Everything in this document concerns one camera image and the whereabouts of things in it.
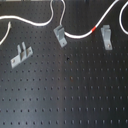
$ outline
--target white cable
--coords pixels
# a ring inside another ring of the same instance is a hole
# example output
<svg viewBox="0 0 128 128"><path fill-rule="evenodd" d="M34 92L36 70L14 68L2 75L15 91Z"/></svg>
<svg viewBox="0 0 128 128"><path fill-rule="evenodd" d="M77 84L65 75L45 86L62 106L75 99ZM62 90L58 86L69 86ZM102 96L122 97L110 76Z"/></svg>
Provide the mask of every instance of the white cable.
<svg viewBox="0 0 128 128"><path fill-rule="evenodd" d="M19 16L14 16L14 15L0 16L0 20L3 20L3 19L17 19L17 20L23 21L25 23L28 23L28 24L31 24L31 25L34 25L34 26L45 26L45 25L49 24L51 22L51 20L53 19L53 14L54 13L53 13L53 8L52 8L52 2L53 2L53 0L51 0L51 2L50 2L50 8L51 8L51 12L52 12L51 18L45 23L35 23L35 22L30 21L30 20L21 18Z"/></svg>
<svg viewBox="0 0 128 128"><path fill-rule="evenodd" d="M63 8L63 12L62 12L62 15L61 15L61 18L60 18L60 25L62 25L62 20L63 20L63 16L64 16L64 13L65 13L65 8L66 8L64 0L61 0L61 1L63 2L64 8Z"/></svg>
<svg viewBox="0 0 128 128"><path fill-rule="evenodd" d="M5 36L3 37L3 39L0 41L0 45L1 45L1 44L5 41L5 39L7 38L10 29L11 29L11 22L8 23L8 29L7 29L7 32L6 32Z"/></svg>
<svg viewBox="0 0 128 128"><path fill-rule="evenodd" d="M121 11L120 11L120 16L119 16L119 24L120 24L120 27L122 29L122 31L128 35L128 31L126 31L122 25L122 13L124 11L124 9L126 8L126 6L128 5L128 1L124 4L124 6L122 7Z"/></svg>
<svg viewBox="0 0 128 128"><path fill-rule="evenodd" d="M64 12L65 12L65 2L64 0L61 0L64 4L64 9L63 9L63 13L62 13L62 16L61 16L61 19L60 19L60 25L62 24L62 19L63 19L63 15L64 15ZM112 7L118 2L119 0L115 0L111 5L110 7L107 9L107 11L104 13L104 15L101 17L101 19L98 21L98 23L96 24L96 26L91 29L88 33L86 34L83 34L83 35L72 35L72 34L69 34L67 32L65 32L65 35L70 37L70 38L74 38L74 39L81 39L81 38L84 38L84 37L87 37L89 36L99 25L100 23L103 21L103 19L105 18L105 16L108 14L108 12L112 9Z"/></svg>

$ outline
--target black surface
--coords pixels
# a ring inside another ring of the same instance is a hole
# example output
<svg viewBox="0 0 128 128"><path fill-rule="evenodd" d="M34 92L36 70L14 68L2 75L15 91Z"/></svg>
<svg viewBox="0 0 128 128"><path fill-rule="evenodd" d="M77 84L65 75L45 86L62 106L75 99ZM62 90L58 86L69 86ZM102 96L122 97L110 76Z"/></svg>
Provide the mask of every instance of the black surface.
<svg viewBox="0 0 128 128"><path fill-rule="evenodd" d="M90 30L111 1L66 1L63 26L72 34ZM63 49L53 29L59 25L63 5L54 2L54 18L45 27L11 20L12 29L0 46L0 128L127 128L128 36L120 29L117 3L89 37L66 37ZM37 22L51 16L49 2L1 3L0 15L19 15ZM123 24L128 30L128 8ZM9 20L0 21L0 38ZM106 51L100 32L112 30L112 51ZM17 45L31 46L34 55L12 70Z"/></svg>

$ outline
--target metal clamp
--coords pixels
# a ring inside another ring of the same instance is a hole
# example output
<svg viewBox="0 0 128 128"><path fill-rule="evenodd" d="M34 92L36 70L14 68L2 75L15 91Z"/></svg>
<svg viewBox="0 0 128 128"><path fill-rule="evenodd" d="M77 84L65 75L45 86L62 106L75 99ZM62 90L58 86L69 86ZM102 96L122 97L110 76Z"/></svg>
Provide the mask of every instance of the metal clamp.
<svg viewBox="0 0 128 128"><path fill-rule="evenodd" d="M21 52L20 45L17 46L18 49L18 55L11 59L11 66L12 68L16 67L20 63L22 63L24 60L26 60L28 57L30 57L33 54L32 48L29 47L26 49L25 43L22 43L23 52Z"/></svg>
<svg viewBox="0 0 128 128"><path fill-rule="evenodd" d="M65 45L67 45L67 41L64 37L64 28L62 25L58 26L54 29L54 33L56 35L56 38L58 39L61 47L63 48Z"/></svg>
<svg viewBox="0 0 128 128"><path fill-rule="evenodd" d="M102 37L104 40L104 46L106 50L112 50L111 44L111 30L109 25L103 25L101 28Z"/></svg>

